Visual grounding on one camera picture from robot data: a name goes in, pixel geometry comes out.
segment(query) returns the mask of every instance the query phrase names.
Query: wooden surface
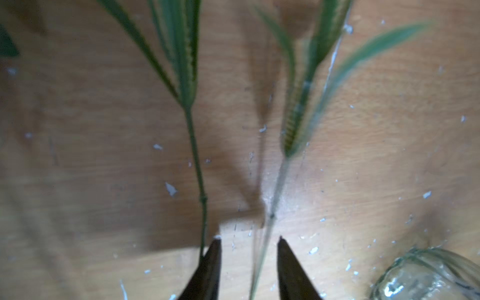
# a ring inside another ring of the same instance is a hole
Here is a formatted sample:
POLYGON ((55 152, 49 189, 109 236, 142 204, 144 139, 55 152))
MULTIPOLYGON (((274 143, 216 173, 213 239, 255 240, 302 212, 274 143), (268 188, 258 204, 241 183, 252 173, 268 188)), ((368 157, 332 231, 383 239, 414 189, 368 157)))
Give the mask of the wooden surface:
MULTIPOLYGON (((131 300, 179 295, 201 216, 181 109, 98 3, 27 2, 0 9, 22 54, 0 60, 0 299, 122 299, 120 280, 131 300)), ((160 53, 146 4, 122 2, 160 53)), ((315 3, 275 3, 299 46, 315 3)), ((290 170, 274 236, 327 300, 365 298, 414 244, 480 263, 479 13, 477 0, 354 4, 338 61, 386 29, 434 26, 362 66, 290 170)), ((284 66, 245 2, 203 2, 194 121, 211 160, 209 234, 223 238, 221 299, 248 295, 281 159, 284 66)), ((258 299, 278 298, 275 244, 258 299)))

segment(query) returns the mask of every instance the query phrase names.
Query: plant stem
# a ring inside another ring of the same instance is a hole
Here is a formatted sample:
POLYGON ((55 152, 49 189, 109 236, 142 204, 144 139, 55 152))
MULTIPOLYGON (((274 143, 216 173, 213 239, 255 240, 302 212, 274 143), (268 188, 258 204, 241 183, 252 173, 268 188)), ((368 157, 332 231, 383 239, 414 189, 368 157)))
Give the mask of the plant stem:
POLYGON ((278 177, 276 179, 275 191, 272 198, 272 206, 270 207, 270 214, 268 215, 268 219, 265 225, 265 236, 262 247, 260 249, 260 256, 258 257, 258 261, 254 265, 254 272, 252 277, 252 286, 250 288, 250 300, 255 299, 255 294, 257 292, 258 283, 260 281, 260 274, 262 272, 262 268, 265 262, 265 257, 268 250, 268 244, 270 243, 270 239, 272 237, 273 228, 276 221, 276 212, 278 210, 278 204, 280 203, 280 196, 282 195, 283 188, 285 186, 285 180, 287 179, 287 172, 288 167, 290 164, 289 158, 285 157, 282 161, 282 165, 280 166, 280 171, 278 172, 278 177))
POLYGON ((199 263, 204 257, 205 234, 207 229, 207 194, 205 193, 204 179, 202 177, 202 169, 200 168, 200 159, 198 157, 197 140, 195 138, 195 130, 193 129, 192 111, 190 108, 185 109, 185 119, 187 120, 188 135, 190 136, 190 144, 192 145, 193 163, 197 173, 198 189, 200 190, 200 203, 202 204, 202 233, 200 239, 200 257, 199 263))

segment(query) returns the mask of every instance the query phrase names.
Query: clear glass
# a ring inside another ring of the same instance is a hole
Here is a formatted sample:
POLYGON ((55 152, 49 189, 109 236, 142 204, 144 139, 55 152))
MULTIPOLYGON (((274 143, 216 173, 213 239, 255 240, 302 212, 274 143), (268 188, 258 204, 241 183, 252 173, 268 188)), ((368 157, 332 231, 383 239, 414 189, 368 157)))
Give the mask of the clear glass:
POLYGON ((480 267, 453 252, 413 249, 375 283, 371 300, 480 300, 480 267))

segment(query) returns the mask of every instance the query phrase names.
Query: wood grain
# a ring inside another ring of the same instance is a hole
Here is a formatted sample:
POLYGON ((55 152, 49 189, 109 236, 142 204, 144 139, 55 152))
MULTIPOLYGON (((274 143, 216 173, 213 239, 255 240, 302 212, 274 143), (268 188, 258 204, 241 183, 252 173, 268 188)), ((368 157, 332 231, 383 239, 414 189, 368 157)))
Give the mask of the wood grain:
MULTIPOLYGON (((21 51, 0 60, 0 299, 122 299, 120 280, 130 299, 179 295, 201 217, 181 109, 98 3, 29 3, 20 16, 0 9, 21 51)), ((122 3, 160 53, 146 3, 122 3)), ((299 47, 316 5, 272 5, 299 47)), ((328 300, 365 298, 414 244, 480 263, 479 13, 476 0, 354 4, 339 61, 389 28, 434 26, 347 81, 290 171, 274 236, 328 300)), ((199 53, 194 122, 211 160, 209 233, 223 238, 220 298, 246 299, 281 159, 285 65, 239 0, 203 2, 199 53)), ((275 243, 258 299, 278 298, 275 243)))

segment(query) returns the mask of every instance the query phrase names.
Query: plant cutting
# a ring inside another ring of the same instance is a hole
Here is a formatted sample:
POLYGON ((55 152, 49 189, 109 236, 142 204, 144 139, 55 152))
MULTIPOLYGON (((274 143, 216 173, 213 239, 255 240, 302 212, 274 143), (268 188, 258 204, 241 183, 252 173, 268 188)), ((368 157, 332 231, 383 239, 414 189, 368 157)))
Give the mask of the plant cutting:
POLYGON ((201 261, 204 256, 208 198, 200 168, 192 119, 192 106, 195 101, 198 83, 198 31, 201 0, 147 1, 158 40, 175 73, 174 82, 176 84, 173 84, 165 69, 158 63, 144 36, 122 6, 115 0, 98 0, 140 48, 160 80, 183 109, 200 191, 199 200, 202 205, 199 259, 201 261))
POLYGON ((413 24, 399 27, 368 41, 363 47, 351 54, 340 67, 332 71, 331 76, 327 77, 320 99, 318 102, 312 103, 311 93, 315 75, 331 50, 336 48, 334 47, 335 44, 338 45, 337 41, 343 32, 345 19, 352 1, 353 0, 324 0, 322 2, 313 36, 307 46, 305 66, 301 72, 299 72, 297 68, 294 41, 273 17, 260 7, 255 7, 256 13, 271 31, 282 49, 288 65, 288 79, 281 134, 283 160, 280 165, 270 211, 265 223, 260 253, 258 257, 255 258, 253 266, 250 300, 255 298, 255 293, 258 288, 268 244, 270 243, 276 222, 280 196, 288 174, 288 167, 295 155, 303 151, 306 142, 312 137, 315 127, 319 123, 335 92, 347 79, 351 71, 360 63, 408 40, 427 26, 426 24, 413 24))

